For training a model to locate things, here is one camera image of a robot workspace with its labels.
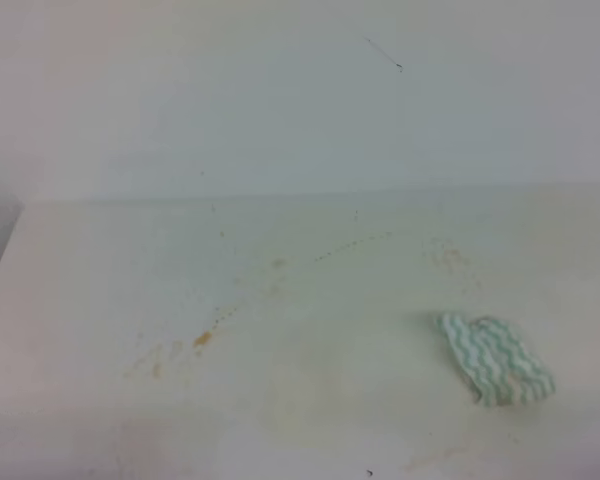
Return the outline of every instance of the stain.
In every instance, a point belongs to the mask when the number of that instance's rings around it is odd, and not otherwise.
[[[193,348],[205,346],[211,340],[211,332],[207,330],[193,341]]]
[[[162,344],[158,344],[149,350],[145,355],[136,360],[131,368],[123,373],[124,378],[131,378],[139,371],[143,370],[149,363],[160,362],[160,356],[162,353]]]
[[[162,364],[160,362],[156,362],[153,365],[153,369],[151,370],[151,376],[156,380],[159,380],[162,376]]]
[[[178,357],[178,355],[182,353],[183,348],[184,345],[180,340],[175,340],[174,342],[172,342],[171,352],[169,353],[169,361],[172,362],[173,360],[175,360]]]
[[[233,316],[234,313],[238,311],[240,308],[239,305],[234,305],[232,307],[216,307],[216,316],[214,319],[214,323],[218,324],[218,322],[223,322],[229,317]]]
[[[334,254],[340,253],[340,252],[344,252],[345,250],[348,250],[350,248],[357,247],[358,245],[364,243],[365,241],[382,240],[385,238],[389,238],[392,235],[393,235],[393,232],[386,232],[384,234],[381,233],[379,235],[371,235],[370,237],[368,237],[366,239],[361,238],[361,239],[353,240],[349,243],[345,243],[344,245],[340,245],[340,246],[334,248],[332,251],[329,251],[329,252],[325,253],[324,255],[314,258],[313,261],[320,262],[320,261],[326,259],[327,257],[330,257],[331,255],[334,255]]]
[[[414,458],[403,467],[403,470],[407,473],[411,473],[421,468],[430,467],[436,464],[437,462],[447,460],[448,458],[451,458],[454,455],[464,453],[467,451],[467,449],[467,447],[452,447],[447,448],[436,455],[426,455],[423,457]]]

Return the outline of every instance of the green and white cloth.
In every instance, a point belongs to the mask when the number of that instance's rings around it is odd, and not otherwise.
[[[507,322],[491,317],[467,321],[459,314],[445,313],[436,325],[449,341],[477,403],[526,405],[556,391],[549,370]]]

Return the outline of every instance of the splatter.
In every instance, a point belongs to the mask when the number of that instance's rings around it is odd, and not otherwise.
[[[135,373],[137,373],[139,370],[141,370],[149,362],[159,362],[161,352],[162,352],[161,344],[157,345],[156,347],[153,347],[145,355],[143,355],[138,360],[136,360],[133,365],[131,365],[131,368],[129,368],[129,370],[127,370],[123,374],[124,378],[132,377]]]
[[[211,340],[211,332],[206,331],[193,341],[193,348],[205,346]]]

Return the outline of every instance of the striped cloth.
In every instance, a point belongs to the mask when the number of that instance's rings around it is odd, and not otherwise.
[[[436,325],[480,405],[526,405],[556,391],[551,373],[507,322],[491,317],[468,322],[445,313]]]

